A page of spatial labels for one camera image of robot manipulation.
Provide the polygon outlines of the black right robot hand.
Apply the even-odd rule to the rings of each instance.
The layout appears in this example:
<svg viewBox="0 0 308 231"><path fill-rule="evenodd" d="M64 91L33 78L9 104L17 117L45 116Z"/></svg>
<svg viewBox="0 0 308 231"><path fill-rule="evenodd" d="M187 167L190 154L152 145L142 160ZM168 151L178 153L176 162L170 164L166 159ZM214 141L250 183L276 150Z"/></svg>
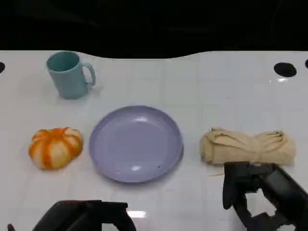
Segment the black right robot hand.
<svg viewBox="0 0 308 231"><path fill-rule="evenodd" d="M246 194L258 190L275 206L273 216L249 212ZM293 225L297 231L308 229L308 194L277 164L226 162L222 201L224 209L234 208L248 231L276 231L283 225Z"/></svg>

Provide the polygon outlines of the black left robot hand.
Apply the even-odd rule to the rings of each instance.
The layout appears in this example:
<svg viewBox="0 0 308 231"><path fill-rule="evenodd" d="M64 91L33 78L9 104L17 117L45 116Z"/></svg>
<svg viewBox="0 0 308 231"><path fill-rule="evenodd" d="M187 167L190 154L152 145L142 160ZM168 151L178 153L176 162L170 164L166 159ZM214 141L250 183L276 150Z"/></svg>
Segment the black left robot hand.
<svg viewBox="0 0 308 231"><path fill-rule="evenodd" d="M35 231L101 231L112 224L119 231L135 231L127 203L101 200L56 202L33 228Z"/></svg>

